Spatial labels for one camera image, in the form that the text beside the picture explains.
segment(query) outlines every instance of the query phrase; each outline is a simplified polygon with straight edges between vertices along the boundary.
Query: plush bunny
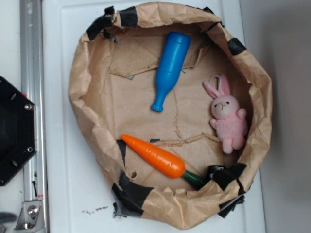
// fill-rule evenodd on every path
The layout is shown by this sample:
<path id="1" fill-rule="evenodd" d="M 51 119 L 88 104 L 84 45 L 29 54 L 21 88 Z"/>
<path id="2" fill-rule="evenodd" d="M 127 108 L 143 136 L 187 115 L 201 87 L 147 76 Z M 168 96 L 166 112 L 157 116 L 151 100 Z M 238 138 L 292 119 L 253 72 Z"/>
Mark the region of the plush bunny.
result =
<path id="1" fill-rule="evenodd" d="M 210 84 L 214 77 L 219 79 L 218 90 Z M 246 110 L 240 108 L 237 99 L 230 95 L 229 83 L 224 74 L 214 75 L 210 81 L 203 82 L 206 91 L 215 99 L 211 106 L 215 119 L 210 120 L 210 124 L 223 143 L 224 153 L 231 154 L 234 149 L 239 150 L 245 145 L 244 137 L 248 132 Z"/>

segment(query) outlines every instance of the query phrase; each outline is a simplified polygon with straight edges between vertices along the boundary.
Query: carrot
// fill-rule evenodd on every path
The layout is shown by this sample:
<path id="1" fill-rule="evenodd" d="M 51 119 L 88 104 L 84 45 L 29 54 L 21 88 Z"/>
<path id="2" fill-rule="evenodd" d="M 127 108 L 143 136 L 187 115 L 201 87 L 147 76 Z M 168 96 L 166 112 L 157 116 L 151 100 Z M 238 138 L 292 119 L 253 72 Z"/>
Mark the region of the carrot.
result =
<path id="1" fill-rule="evenodd" d="M 176 155 L 138 138 L 124 134 L 121 138 L 133 151 L 168 177 L 178 178 L 185 174 L 185 162 Z"/>

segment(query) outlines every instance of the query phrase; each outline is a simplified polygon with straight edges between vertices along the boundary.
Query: paper bag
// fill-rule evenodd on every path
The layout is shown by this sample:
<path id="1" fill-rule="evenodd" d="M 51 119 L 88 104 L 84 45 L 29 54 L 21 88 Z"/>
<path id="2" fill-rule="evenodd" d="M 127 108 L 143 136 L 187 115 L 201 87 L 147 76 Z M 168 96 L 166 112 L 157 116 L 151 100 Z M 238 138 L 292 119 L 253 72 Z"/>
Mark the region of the paper bag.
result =
<path id="1" fill-rule="evenodd" d="M 183 71 L 162 113 L 151 110 L 156 68 L 166 37 L 191 38 Z M 231 155 L 209 124 L 213 101 L 202 86 L 215 74 L 228 77 L 231 93 L 247 110 L 245 147 Z M 96 19 L 76 49 L 69 98 L 121 215 L 191 228 L 241 201 L 270 145 L 271 79 L 245 46 L 208 8 L 147 3 Z M 181 157 L 205 177 L 195 190 L 146 163 L 121 140 L 128 134 Z"/>

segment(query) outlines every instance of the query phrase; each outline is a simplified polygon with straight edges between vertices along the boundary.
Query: blue plastic bottle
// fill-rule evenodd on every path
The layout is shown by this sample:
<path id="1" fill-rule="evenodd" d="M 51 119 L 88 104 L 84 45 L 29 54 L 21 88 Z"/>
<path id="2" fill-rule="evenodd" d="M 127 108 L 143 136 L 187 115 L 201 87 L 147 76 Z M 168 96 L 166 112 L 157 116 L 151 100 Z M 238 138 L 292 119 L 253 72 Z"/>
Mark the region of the blue plastic bottle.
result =
<path id="1" fill-rule="evenodd" d="M 156 72 L 156 97 L 151 105 L 152 110 L 163 111 L 164 100 L 178 81 L 190 41 L 190 37 L 182 33 L 170 32 L 168 34 Z"/>

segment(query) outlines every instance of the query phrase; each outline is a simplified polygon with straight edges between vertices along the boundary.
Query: metal rail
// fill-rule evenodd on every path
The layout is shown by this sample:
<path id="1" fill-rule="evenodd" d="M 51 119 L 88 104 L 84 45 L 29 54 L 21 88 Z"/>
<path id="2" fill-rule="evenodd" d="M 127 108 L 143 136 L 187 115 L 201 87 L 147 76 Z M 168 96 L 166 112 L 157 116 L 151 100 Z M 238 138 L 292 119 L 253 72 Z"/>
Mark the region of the metal rail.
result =
<path id="1" fill-rule="evenodd" d="M 36 105 L 37 153 L 24 166 L 24 199 L 15 232 L 49 232 L 46 173 L 42 0 L 20 0 L 21 89 Z"/>

